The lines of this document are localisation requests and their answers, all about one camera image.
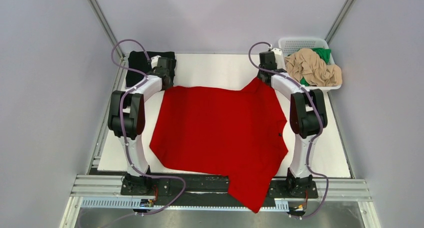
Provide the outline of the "red t-shirt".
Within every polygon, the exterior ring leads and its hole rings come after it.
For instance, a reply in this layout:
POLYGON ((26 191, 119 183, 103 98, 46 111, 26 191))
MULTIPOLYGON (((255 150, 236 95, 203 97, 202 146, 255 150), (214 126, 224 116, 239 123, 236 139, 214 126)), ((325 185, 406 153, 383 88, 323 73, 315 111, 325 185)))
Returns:
POLYGON ((257 213, 288 153, 286 122, 257 78, 241 90, 177 86, 164 92, 149 146, 166 168, 227 176, 228 193, 257 213))

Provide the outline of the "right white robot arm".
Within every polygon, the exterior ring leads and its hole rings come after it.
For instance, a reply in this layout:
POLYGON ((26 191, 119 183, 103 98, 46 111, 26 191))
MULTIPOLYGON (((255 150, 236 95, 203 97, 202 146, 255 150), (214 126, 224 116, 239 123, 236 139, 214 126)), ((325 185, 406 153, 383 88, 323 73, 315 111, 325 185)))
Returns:
POLYGON ((289 198, 317 198, 310 160, 318 137, 328 123, 324 93, 309 90, 279 68, 277 49, 259 53, 258 78, 284 95, 290 104, 289 124, 295 134, 292 162, 282 185, 283 194, 289 198))

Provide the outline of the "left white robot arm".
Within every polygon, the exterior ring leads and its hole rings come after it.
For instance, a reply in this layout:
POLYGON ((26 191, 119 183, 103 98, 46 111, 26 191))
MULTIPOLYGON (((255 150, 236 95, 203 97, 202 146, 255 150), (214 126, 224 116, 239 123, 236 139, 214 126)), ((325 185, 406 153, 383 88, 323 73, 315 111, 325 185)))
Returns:
POLYGON ((143 196, 154 190, 142 144, 145 102, 154 94, 173 87, 176 63, 174 58, 155 56, 151 59, 152 70, 139 83, 111 94, 107 126, 122 144, 127 165, 122 195, 143 196))

